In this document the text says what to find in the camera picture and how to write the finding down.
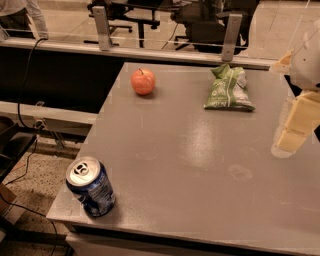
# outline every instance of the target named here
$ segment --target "cable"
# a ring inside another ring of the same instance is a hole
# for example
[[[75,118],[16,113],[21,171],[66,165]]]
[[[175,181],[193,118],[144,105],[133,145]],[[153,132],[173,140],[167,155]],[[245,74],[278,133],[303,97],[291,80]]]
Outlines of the cable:
[[[34,148],[33,148],[32,152],[31,152],[31,154],[28,155],[28,157],[27,157],[27,163],[26,163],[26,171],[25,171],[25,173],[22,174],[20,177],[17,177],[17,178],[15,178],[15,179],[7,182],[6,184],[4,184],[5,186],[7,186],[8,184],[11,184],[11,183],[15,182],[16,180],[21,179],[22,177],[24,177],[24,176],[27,175],[28,168],[29,168],[29,159],[30,159],[30,157],[34,154],[34,152],[36,151],[36,149],[37,149],[37,144],[38,144],[38,139],[35,140],[35,142],[34,142]]]
[[[176,30],[177,30],[177,27],[178,27],[178,23],[176,24],[173,32],[172,32],[172,36],[169,38],[169,40],[162,46],[161,50],[163,50],[164,47],[166,47],[166,45],[171,41],[171,39],[173,38],[174,34],[176,33]]]
[[[22,86],[21,86],[21,89],[20,89],[20,94],[19,94],[19,98],[18,98],[18,118],[19,118],[19,121],[21,122],[21,124],[26,127],[26,128],[29,128],[29,129],[32,129],[31,127],[28,127],[22,120],[22,117],[21,117],[21,113],[20,113],[20,104],[21,104],[21,97],[22,97],[22,94],[23,94],[23,91],[24,91],[24,88],[27,84],[27,78],[28,78],[28,75],[29,75],[29,66],[30,66],[30,61],[31,61],[31,55],[33,53],[33,51],[36,49],[36,47],[38,46],[38,44],[41,42],[41,41],[45,41],[45,40],[48,40],[47,38],[40,38],[36,41],[35,45],[33,46],[32,50],[30,51],[29,53],[29,57],[28,57],[28,61],[27,61],[27,68],[26,68],[26,72],[24,74],[24,79],[23,79],[23,83],[22,83]]]
[[[42,213],[36,212],[36,211],[34,211],[34,210],[31,210],[31,209],[29,209],[29,208],[27,208],[27,207],[25,207],[25,206],[19,205],[19,204],[14,204],[14,203],[8,202],[6,199],[3,198],[3,196],[2,196],[1,193],[0,193],[0,197],[1,197],[1,199],[2,199],[6,204],[9,204],[9,205],[12,205],[12,206],[16,206],[16,207],[25,209],[25,210],[27,210],[27,211],[29,211],[29,212],[32,212],[32,213],[34,213],[34,214],[38,214],[39,216],[46,218],[46,216],[45,216],[44,214],[42,214]],[[56,228],[56,226],[54,225],[54,223],[53,223],[51,220],[48,220],[48,221],[50,221],[50,223],[51,223],[52,226],[53,226],[54,233],[55,233],[56,240],[57,240],[57,238],[58,238],[57,228]],[[51,254],[50,254],[51,256],[53,255],[56,247],[57,247],[57,245],[55,244],[55,245],[53,246],[53,248],[52,248],[52,251],[51,251]]]

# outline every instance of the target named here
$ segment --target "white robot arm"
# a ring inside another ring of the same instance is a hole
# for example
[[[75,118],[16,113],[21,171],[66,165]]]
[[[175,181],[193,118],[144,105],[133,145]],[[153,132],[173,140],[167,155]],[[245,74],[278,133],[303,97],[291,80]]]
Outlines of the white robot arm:
[[[271,152],[290,157],[320,125],[320,20],[308,30],[292,53],[289,66],[291,83],[302,89],[287,102],[286,120],[276,132]]]

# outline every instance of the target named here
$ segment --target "can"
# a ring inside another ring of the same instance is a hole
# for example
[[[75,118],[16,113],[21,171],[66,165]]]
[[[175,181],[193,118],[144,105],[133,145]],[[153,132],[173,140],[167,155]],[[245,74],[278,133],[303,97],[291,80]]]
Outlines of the can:
[[[114,206],[115,195],[106,169],[94,157],[73,161],[67,169],[66,184],[93,217],[107,214]]]

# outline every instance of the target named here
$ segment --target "apple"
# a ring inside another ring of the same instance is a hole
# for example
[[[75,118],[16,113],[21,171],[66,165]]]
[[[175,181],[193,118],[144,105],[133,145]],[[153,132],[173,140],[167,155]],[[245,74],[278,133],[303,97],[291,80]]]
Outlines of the apple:
[[[153,91],[156,85],[156,78],[149,69],[139,68],[131,75],[131,85],[136,93],[147,95]]]

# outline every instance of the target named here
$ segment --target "chip bag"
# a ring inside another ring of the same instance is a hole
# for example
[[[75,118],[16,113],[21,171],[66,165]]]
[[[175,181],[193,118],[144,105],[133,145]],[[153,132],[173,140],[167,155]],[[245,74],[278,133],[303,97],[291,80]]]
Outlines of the chip bag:
[[[228,64],[223,64],[211,71],[216,79],[204,105],[205,109],[255,110],[248,97],[247,79],[242,67],[230,68]]]

